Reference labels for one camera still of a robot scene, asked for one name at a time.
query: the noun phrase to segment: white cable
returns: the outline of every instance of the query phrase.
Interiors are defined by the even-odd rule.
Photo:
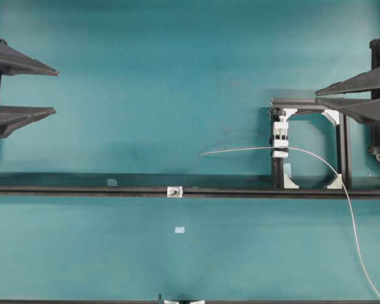
[[[200,153],[198,154],[198,156],[204,156],[204,155],[210,155],[210,154],[217,154],[217,153],[223,153],[223,152],[233,152],[233,151],[248,151],[248,150],[263,150],[263,149],[275,149],[273,147],[251,147],[251,148],[233,148],[233,149],[225,149],[225,150],[219,150],[219,151],[211,151],[211,152],[205,152],[205,153]],[[304,149],[300,149],[300,148],[289,148],[290,150],[294,150],[294,151],[300,151],[300,152],[304,152],[306,154],[309,154],[309,155],[312,155],[314,157],[316,157],[317,159],[319,159],[320,161],[322,161],[323,163],[325,163],[336,175],[336,177],[338,177],[338,173],[337,171],[334,169],[334,167],[332,167],[325,159],[323,159],[321,156],[319,155],[316,155],[315,153],[313,152],[309,152],[307,150],[304,150]],[[345,187],[345,184],[343,183],[342,181],[342,187],[343,187],[343,191],[345,192],[346,194],[346,198],[348,199],[348,204],[349,204],[349,211],[350,211],[350,215],[351,215],[351,218],[352,218],[352,224],[353,224],[353,235],[355,236],[355,243],[356,243],[356,249],[357,249],[357,255],[359,257],[359,261],[360,261],[360,264],[362,266],[362,269],[363,269],[363,272],[366,276],[366,279],[367,279],[367,282],[369,282],[371,288],[373,289],[373,291],[378,295],[378,297],[380,298],[380,292],[377,290],[377,288],[375,287],[375,285],[373,284],[370,276],[369,276],[369,273],[367,272],[367,269],[366,269],[366,266],[365,266],[365,263],[363,262],[363,258],[362,258],[362,251],[360,249],[360,245],[359,245],[359,238],[357,236],[357,227],[356,227],[356,220],[355,220],[355,214],[353,212],[353,208],[352,208],[352,203],[350,201],[350,197],[349,197],[349,194],[348,194],[348,190],[346,190],[346,187]]]

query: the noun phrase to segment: black extrusion rail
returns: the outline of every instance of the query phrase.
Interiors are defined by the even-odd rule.
[[[380,189],[349,189],[353,200],[380,200]],[[0,195],[167,197],[167,187],[0,186]],[[344,199],[342,189],[183,187],[183,198]]]

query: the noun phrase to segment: black vertical post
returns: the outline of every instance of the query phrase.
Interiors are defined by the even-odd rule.
[[[339,114],[339,125],[336,126],[336,148],[338,172],[346,188],[352,188],[352,147],[350,145],[348,117]]]
[[[272,133],[271,138],[273,137],[273,123],[279,121],[279,116],[276,109],[272,109],[270,114],[271,124],[272,124]],[[272,187],[284,189],[284,161],[282,158],[271,158],[272,159]]]

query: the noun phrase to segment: teal backdrop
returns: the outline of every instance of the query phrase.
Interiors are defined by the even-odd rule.
[[[267,151],[196,155],[267,146],[271,98],[313,97],[369,70],[380,0],[2,0],[0,36],[60,71],[3,78],[2,105],[58,113],[0,141],[0,174],[23,184],[37,180],[22,172],[254,177],[270,174]],[[380,185],[368,128],[350,127],[355,185]],[[289,137],[336,164],[324,117],[293,118]],[[288,162],[302,186],[331,177],[315,158]],[[353,207],[380,290],[380,201]],[[0,197],[0,298],[158,293],[376,299],[344,200]]]

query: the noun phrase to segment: white corner bracket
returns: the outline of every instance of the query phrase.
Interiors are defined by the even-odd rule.
[[[342,189],[342,174],[334,177],[334,179],[327,185],[327,189]]]
[[[283,173],[283,181],[285,189],[299,189],[300,186],[295,184],[286,173]]]
[[[182,186],[167,187],[167,197],[168,198],[182,198],[183,197],[183,187]]]
[[[333,125],[339,125],[339,112],[335,110],[325,109],[322,113]]]

